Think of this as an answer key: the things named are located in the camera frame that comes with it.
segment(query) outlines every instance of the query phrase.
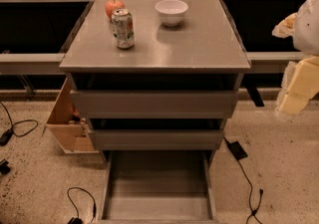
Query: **floor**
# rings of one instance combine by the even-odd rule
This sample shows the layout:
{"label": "floor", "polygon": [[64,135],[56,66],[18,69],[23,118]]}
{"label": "floor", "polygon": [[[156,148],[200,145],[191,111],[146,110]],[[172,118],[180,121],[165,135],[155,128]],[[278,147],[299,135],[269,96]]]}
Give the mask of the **floor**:
{"label": "floor", "polygon": [[[240,160],[254,191],[252,206],[257,206],[259,189],[264,190],[257,213],[262,223],[319,223],[319,101],[290,122],[273,115],[273,98],[267,93],[264,108],[256,108],[243,97],[227,123],[226,137],[238,140],[248,153]],[[0,147],[0,160],[9,161],[11,171],[0,174],[0,223],[68,223],[76,217],[68,199],[70,187],[82,187],[95,197],[100,214],[105,172],[98,154],[66,154],[45,128],[53,98],[32,101],[1,98],[13,121],[33,118],[39,126],[24,137],[13,136]],[[9,126],[0,111],[0,132]],[[23,133],[24,123],[16,132]],[[210,168],[220,223],[246,223],[249,211],[249,184],[225,144],[216,153]],[[84,223],[92,219],[92,199],[82,191],[71,191]]]}

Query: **white bowl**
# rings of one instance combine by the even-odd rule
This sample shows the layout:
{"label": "white bowl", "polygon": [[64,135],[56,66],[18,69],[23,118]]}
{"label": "white bowl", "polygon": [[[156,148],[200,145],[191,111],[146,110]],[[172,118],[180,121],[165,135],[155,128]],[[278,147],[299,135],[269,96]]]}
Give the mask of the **white bowl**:
{"label": "white bowl", "polygon": [[188,5],[180,0],[161,0],[156,9],[161,21],[167,26],[176,26],[184,18]]}

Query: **cabinet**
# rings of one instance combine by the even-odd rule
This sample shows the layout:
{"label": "cabinet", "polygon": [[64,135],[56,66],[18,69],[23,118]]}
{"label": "cabinet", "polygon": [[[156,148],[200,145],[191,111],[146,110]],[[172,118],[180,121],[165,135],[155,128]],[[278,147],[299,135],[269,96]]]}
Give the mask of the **cabinet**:
{"label": "cabinet", "polygon": [[96,0],[60,69],[106,161],[101,223],[217,223],[208,175],[250,65],[219,0],[182,0],[161,24],[159,0],[123,0],[135,45],[117,48],[108,0]]}

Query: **white robot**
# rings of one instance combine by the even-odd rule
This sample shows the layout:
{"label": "white robot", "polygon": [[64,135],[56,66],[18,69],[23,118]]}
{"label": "white robot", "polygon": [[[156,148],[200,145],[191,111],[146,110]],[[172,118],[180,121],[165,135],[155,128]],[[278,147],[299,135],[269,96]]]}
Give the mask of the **white robot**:
{"label": "white robot", "polygon": [[295,14],[277,25],[276,37],[292,36],[294,47],[309,57],[286,68],[277,99],[276,116],[290,120],[319,93],[319,0],[307,0]]}

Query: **soda can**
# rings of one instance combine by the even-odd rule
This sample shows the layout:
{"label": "soda can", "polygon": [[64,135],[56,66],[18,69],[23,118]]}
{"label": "soda can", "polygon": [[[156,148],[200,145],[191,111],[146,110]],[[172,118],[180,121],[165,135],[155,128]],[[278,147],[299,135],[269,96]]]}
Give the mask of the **soda can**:
{"label": "soda can", "polygon": [[126,8],[113,11],[112,16],[113,35],[117,39],[120,49],[128,49],[134,45],[134,31],[132,15]]}

